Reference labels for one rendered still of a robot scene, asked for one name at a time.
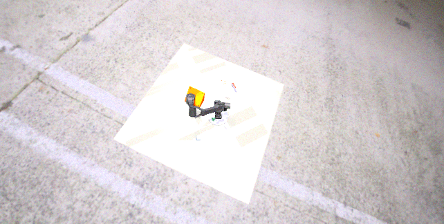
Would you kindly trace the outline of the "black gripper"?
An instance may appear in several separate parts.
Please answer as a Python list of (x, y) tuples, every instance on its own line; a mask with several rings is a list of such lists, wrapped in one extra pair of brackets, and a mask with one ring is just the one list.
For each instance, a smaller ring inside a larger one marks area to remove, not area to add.
[[(215, 102), (220, 102), (220, 100), (215, 100)], [(215, 119), (221, 119), (222, 118), (222, 114), (221, 114), (221, 112), (220, 113), (217, 113), (217, 112), (215, 112)]]

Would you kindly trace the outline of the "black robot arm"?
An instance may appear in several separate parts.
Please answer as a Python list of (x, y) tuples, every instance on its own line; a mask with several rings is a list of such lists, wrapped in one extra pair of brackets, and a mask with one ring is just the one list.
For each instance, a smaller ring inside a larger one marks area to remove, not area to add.
[[(185, 103), (189, 107), (189, 114), (188, 116), (192, 118), (197, 118), (199, 116), (205, 116), (210, 113), (220, 113), (222, 111), (227, 111), (227, 109), (230, 109), (230, 103), (229, 102), (214, 102), (214, 106), (206, 109), (201, 109), (198, 106), (194, 106), (194, 100), (195, 100), (195, 94), (189, 93), (186, 94)], [(196, 109), (199, 109), (201, 111), (201, 114), (196, 115)]]

